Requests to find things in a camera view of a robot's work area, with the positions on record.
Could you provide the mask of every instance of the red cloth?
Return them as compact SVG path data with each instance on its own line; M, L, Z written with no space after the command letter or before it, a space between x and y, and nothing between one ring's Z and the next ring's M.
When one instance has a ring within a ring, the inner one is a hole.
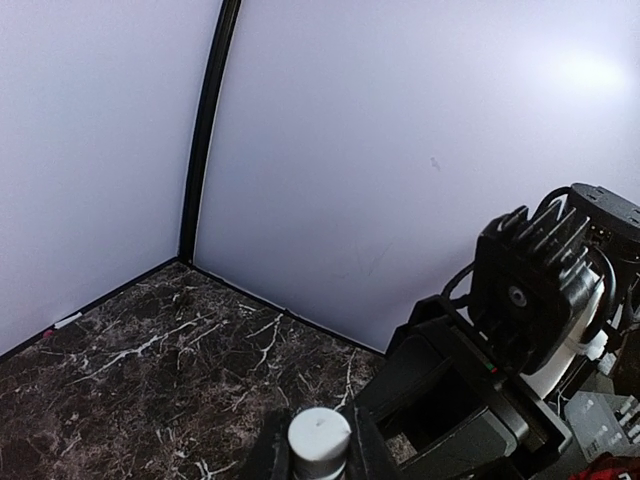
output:
M570 480L639 480L640 458L614 457L603 453L589 468Z

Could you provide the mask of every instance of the wire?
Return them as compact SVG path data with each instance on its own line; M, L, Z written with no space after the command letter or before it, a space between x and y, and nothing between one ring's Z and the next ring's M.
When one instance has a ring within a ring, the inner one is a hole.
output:
M449 282L442 289L442 296L447 300L451 300L451 294L455 290L455 288L460 284L460 282L469 275L473 271L473 262L464 267L458 273L454 275L454 277L449 280Z
M571 191L571 187L560 187L549 192L547 196L542 199L540 205L538 205L536 213L533 214L532 220L542 212L544 212L544 210L551 204L552 201L554 201L558 197L561 197L562 195L566 195L567 193L569 193L569 191Z
M592 254L591 259L600 269L604 276L604 298L600 299L598 309L596 310L593 320L587 328L582 332L580 343L588 344L593 340L598 332L602 330L607 320L611 318L615 298L616 298L616 273L613 270L611 262L607 256L598 247L591 247L589 252Z

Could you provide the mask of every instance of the black vertical post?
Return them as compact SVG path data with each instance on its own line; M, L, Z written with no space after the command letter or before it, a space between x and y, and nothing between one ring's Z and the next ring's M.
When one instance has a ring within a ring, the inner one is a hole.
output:
M220 87L222 86L222 77L227 62L229 46L231 45L233 30L240 10L240 2L241 0L222 1L218 24L216 25L216 31L211 44L211 52L209 53L209 60L207 62L207 69L204 74L200 104L198 105L198 115L196 117L193 141L191 143L189 171L187 173L187 185L182 209L180 248L178 250L178 258L187 264L193 263L211 131L213 129L213 120L218 105L218 97L220 95Z

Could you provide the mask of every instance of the dark marble surface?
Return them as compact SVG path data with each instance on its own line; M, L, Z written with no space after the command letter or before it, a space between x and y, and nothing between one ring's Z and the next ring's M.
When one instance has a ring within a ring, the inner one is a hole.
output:
M230 479L263 414L381 359L180 264L0 364L0 479Z

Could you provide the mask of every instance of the white cap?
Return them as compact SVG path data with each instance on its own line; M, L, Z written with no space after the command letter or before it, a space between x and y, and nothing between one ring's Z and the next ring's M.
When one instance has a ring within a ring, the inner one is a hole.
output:
M349 422L338 412L316 407L299 413L289 425L298 480L337 479L346 465Z

